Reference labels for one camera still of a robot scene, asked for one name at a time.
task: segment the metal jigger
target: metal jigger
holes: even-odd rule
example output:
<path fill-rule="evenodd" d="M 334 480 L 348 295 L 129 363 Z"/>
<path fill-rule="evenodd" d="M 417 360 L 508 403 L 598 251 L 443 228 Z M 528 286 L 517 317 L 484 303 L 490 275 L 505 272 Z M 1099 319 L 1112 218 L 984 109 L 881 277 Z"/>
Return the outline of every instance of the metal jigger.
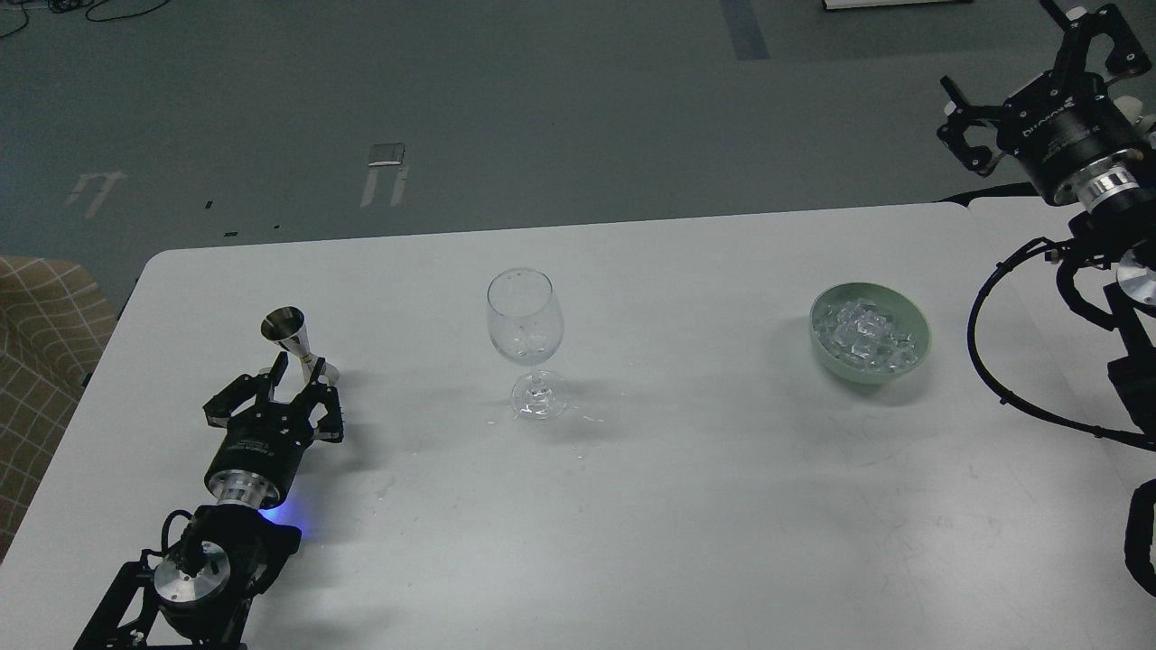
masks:
<path fill-rule="evenodd" d="M 309 352 L 309 337 L 305 334 L 305 315 L 296 306 L 282 306 L 275 309 L 261 322 L 261 335 L 273 341 L 281 349 L 301 360 L 301 371 L 309 382 L 317 365 L 318 356 Z M 341 372 L 328 361 L 323 361 L 325 368 L 321 375 L 325 383 L 336 385 Z"/>

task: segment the robotic arm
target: robotic arm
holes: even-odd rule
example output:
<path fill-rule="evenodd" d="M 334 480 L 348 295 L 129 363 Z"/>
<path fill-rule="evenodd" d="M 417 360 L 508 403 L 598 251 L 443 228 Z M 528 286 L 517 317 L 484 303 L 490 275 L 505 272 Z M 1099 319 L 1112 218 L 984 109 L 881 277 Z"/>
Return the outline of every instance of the robotic arm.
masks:
<path fill-rule="evenodd" d="M 1068 228 L 1065 242 L 1032 239 L 1003 263 L 979 290 L 968 322 L 968 350 L 980 378 L 1002 404 L 1042 420 L 1156 451 L 1156 348 L 1140 320 L 1156 317 L 1156 133 L 1150 120 L 1133 123 L 1107 95 L 1118 81 L 1151 69 L 1151 61 L 1114 5 L 1095 13 L 1064 13 L 1054 0 L 1040 0 L 1064 30 L 1055 64 L 1001 105 L 968 103 L 947 76 L 941 83 L 950 102 L 940 140 L 965 168 L 987 176 L 1005 156 L 1015 157 L 1043 199 L 1053 206 L 1079 201 L 1084 212 Z M 1091 40 L 1106 36 L 1112 50 L 1104 61 L 1105 81 L 1088 72 Z M 996 131 L 999 154 L 968 142 L 972 127 Z M 1085 320 L 1117 331 L 1126 355 L 1107 364 L 1107 376 L 1140 433 L 1074 422 L 1020 398 L 984 367 L 976 345 L 979 310 L 995 285 L 1016 266 L 1045 256 L 1057 263 L 1055 282 L 1068 308 Z M 1084 268 L 1116 267 L 1116 281 L 1104 287 L 1109 310 L 1088 302 L 1075 287 Z M 1135 490 L 1125 532 L 1125 564 L 1133 578 L 1156 597 L 1151 563 L 1156 481 Z"/>
<path fill-rule="evenodd" d="M 326 383 L 336 370 L 324 359 L 310 357 L 307 362 L 303 357 L 310 369 L 305 387 L 288 404 L 273 400 L 288 365 L 281 352 L 272 368 L 255 377 L 237 377 L 205 405 L 208 424 L 225 429 L 205 474 L 205 487 L 216 503 L 194 514 L 169 515 L 161 549 L 143 549 L 139 560 L 120 568 L 74 650 L 146 647 L 158 612 L 191 643 L 154 648 L 245 647 L 240 637 L 253 598 L 272 586 L 301 544 L 301 530 L 274 524 L 260 510 L 284 502 L 314 441 L 340 443 L 344 437 L 338 390 Z M 251 406 L 235 414 L 250 400 Z M 317 406 L 325 414 L 314 427 L 310 416 Z M 168 531 L 177 517 L 190 522 L 170 546 Z M 160 563 L 150 567 L 149 557 L 160 557 Z M 138 592 L 140 613 L 120 625 Z"/>

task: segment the glass base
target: glass base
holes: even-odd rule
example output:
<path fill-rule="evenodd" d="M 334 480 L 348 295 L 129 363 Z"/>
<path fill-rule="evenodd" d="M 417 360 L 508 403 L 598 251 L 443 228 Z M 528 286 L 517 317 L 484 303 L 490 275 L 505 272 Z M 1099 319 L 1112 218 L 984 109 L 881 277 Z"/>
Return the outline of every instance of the glass base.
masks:
<path fill-rule="evenodd" d="M 549 420 L 562 415 L 570 400 L 566 381 L 549 370 L 534 370 L 518 377 L 510 394 L 510 406 L 518 418 Z"/>

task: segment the bowl of ice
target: bowl of ice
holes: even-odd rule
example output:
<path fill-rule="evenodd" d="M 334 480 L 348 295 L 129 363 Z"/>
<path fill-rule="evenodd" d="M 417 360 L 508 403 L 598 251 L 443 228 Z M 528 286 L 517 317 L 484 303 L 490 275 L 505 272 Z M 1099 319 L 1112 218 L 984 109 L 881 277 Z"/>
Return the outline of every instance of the bowl of ice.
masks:
<path fill-rule="evenodd" d="M 823 291 L 810 306 L 810 341 L 835 375 L 882 384 L 911 372 L 931 348 L 931 328 L 903 294 L 869 282 Z"/>

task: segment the gray floor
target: gray floor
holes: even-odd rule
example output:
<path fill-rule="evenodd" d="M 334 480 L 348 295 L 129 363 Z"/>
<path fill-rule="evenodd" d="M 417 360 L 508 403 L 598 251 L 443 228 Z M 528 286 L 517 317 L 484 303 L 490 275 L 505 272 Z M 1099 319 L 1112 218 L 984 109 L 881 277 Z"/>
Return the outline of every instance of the gray floor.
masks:
<path fill-rule="evenodd" d="M 119 306 L 172 248 L 932 201 L 1024 180 L 1008 163 L 980 179 L 947 153 L 938 80 L 995 103 L 1051 67 L 1060 32 L 1037 2 L 751 0 L 757 60 L 739 59 L 724 20 L 742 3 L 173 0 L 103 24 L 30 10 L 0 42 L 0 252 L 76 260 Z M 1116 3 L 1156 54 L 1156 2 Z M 21 19 L 3 9 L 0 31 Z M 1156 73 L 1116 89 L 1156 105 Z M 361 207 L 369 147 L 391 141 L 407 149 L 401 201 L 387 169 Z M 114 171 L 95 214 L 104 176 L 69 202 L 82 175 Z"/>

